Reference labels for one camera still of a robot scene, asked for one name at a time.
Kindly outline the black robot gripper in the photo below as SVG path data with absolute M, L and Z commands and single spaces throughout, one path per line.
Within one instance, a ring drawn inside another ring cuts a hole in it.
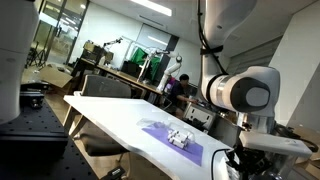
M 240 180 L 249 180 L 250 176 L 262 174 L 273 165 L 261 150 L 236 146 L 233 150 L 226 150 L 225 154 L 227 164 L 239 172 Z

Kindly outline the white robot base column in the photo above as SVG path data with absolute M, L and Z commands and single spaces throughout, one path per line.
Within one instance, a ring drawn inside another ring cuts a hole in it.
M 20 114 L 23 69 L 39 15 L 35 0 L 0 0 L 0 123 Z

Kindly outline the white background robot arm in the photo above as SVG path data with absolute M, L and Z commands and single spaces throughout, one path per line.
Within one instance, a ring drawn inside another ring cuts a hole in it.
M 161 78 L 160 83 L 158 84 L 156 90 L 158 92 L 162 92 L 164 90 L 164 88 L 166 87 L 166 83 L 168 78 L 171 76 L 172 73 L 174 73 L 175 71 L 179 70 L 182 66 L 182 56 L 174 51 L 169 51 L 169 50 L 162 50 L 159 48 L 153 48 L 151 50 L 151 53 L 148 55 L 148 60 L 151 60 L 155 55 L 166 55 L 168 56 L 170 59 L 174 58 L 175 59 L 175 63 L 166 68 L 163 72 L 163 76 Z

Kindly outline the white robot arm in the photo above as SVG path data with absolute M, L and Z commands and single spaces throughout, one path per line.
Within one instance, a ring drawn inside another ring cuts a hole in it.
M 219 60 L 225 40 L 250 16 L 256 4 L 257 0 L 198 0 L 198 36 L 202 44 L 199 85 L 205 101 L 246 113 L 262 121 L 262 133 L 270 133 L 276 125 L 279 71 L 255 63 L 230 73 Z

